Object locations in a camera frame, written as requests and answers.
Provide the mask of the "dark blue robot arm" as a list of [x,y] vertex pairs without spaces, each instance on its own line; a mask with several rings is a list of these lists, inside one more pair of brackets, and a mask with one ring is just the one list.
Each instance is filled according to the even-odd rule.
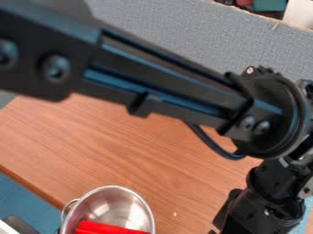
[[265,67],[219,74],[93,17],[0,0],[0,89],[61,101],[79,93],[136,117],[182,120],[224,158],[262,163],[231,191],[215,234],[289,234],[313,197],[313,81]]

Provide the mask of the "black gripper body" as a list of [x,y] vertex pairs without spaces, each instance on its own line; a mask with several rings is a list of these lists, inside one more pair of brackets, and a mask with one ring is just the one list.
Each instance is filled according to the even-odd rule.
[[301,223],[305,201],[271,202],[252,189],[232,189],[207,234],[289,234]]

